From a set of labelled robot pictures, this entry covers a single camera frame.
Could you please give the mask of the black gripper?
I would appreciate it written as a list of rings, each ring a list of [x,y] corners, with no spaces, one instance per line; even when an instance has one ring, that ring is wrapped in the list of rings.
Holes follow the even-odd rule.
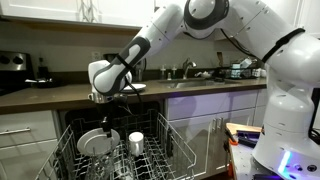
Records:
[[[126,105],[127,96],[124,94],[108,97],[106,102],[96,104],[98,112],[103,117],[102,127],[108,138],[112,137],[113,121],[128,114],[124,109]]]

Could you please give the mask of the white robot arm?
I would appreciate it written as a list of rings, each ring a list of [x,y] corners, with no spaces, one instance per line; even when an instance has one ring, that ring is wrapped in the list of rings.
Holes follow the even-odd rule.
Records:
[[[159,8],[151,21],[111,61],[90,65],[92,90],[112,96],[128,83],[129,69],[158,53],[183,33],[204,41],[216,30],[267,67],[268,101],[253,157],[266,167],[282,161],[314,168],[319,146],[309,138],[311,98],[319,86],[320,42],[292,26],[262,0],[177,0]]]

